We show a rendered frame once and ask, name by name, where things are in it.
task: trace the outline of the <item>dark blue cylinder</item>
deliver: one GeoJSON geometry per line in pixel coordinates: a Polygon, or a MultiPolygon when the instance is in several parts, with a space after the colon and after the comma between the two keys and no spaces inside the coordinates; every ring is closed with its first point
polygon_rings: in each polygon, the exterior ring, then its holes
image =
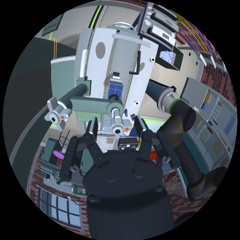
{"type": "Polygon", "coordinates": [[[149,80],[146,93],[157,103],[158,96],[164,89],[165,87],[149,80]]]}

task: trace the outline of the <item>purple oval object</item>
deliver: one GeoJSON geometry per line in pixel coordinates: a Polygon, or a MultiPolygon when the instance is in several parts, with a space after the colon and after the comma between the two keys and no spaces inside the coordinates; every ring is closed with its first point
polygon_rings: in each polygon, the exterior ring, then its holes
{"type": "Polygon", "coordinates": [[[62,152],[60,152],[60,151],[54,150],[53,154],[55,156],[57,156],[58,158],[60,158],[60,159],[64,159],[64,154],[62,152]]]}

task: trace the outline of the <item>green stripe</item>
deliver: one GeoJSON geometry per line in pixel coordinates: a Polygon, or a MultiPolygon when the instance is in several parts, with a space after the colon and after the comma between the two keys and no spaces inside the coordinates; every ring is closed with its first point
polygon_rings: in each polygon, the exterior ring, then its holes
{"type": "Polygon", "coordinates": [[[52,32],[50,33],[50,37],[49,37],[49,39],[51,39],[52,38],[52,32]]]}
{"type": "Polygon", "coordinates": [[[154,122],[154,123],[165,123],[165,122],[162,122],[162,121],[157,121],[157,120],[150,120],[150,119],[144,119],[144,121],[147,121],[147,122],[154,122]]]}
{"type": "Polygon", "coordinates": [[[176,102],[178,102],[178,101],[181,101],[181,99],[177,99],[176,101],[174,101],[173,102],[173,104],[171,105],[171,107],[170,107],[170,114],[172,114],[171,112],[172,112],[172,107],[174,106],[174,104],[176,103],[176,102]]]}
{"type": "Polygon", "coordinates": [[[99,11],[100,11],[100,8],[102,7],[102,5],[101,6],[99,6],[99,8],[98,8],[98,10],[97,10],[97,13],[96,13],[96,15],[95,15],[95,17],[94,17],[94,19],[93,19],[93,22],[92,22],[92,25],[91,25],[91,27],[90,28],[92,28],[93,27],[93,25],[94,25],[94,22],[95,22],[95,20],[96,20],[96,18],[97,18],[97,15],[98,15],[98,13],[99,13],[99,11]]]}

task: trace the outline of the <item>gray oval spot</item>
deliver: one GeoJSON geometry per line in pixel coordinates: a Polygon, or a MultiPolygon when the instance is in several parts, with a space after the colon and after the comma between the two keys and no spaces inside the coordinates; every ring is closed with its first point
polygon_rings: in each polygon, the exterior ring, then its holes
{"type": "Polygon", "coordinates": [[[140,64],[139,71],[142,71],[142,70],[144,69],[144,67],[145,67],[145,63],[142,62],[142,63],[140,64]]]}
{"type": "Polygon", "coordinates": [[[105,55],[105,51],[106,51],[106,48],[105,48],[105,45],[103,42],[99,42],[96,46],[96,55],[99,59],[102,59],[105,55]]]}

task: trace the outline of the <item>star-shaped knob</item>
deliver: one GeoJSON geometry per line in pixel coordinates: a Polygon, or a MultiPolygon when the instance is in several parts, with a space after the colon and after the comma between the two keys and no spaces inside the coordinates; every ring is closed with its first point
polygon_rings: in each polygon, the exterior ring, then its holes
{"type": "Polygon", "coordinates": [[[51,121],[53,124],[57,125],[59,131],[63,131],[67,120],[71,113],[71,109],[62,109],[58,105],[58,101],[55,97],[52,97],[48,100],[49,113],[44,117],[46,121],[51,121]]]}

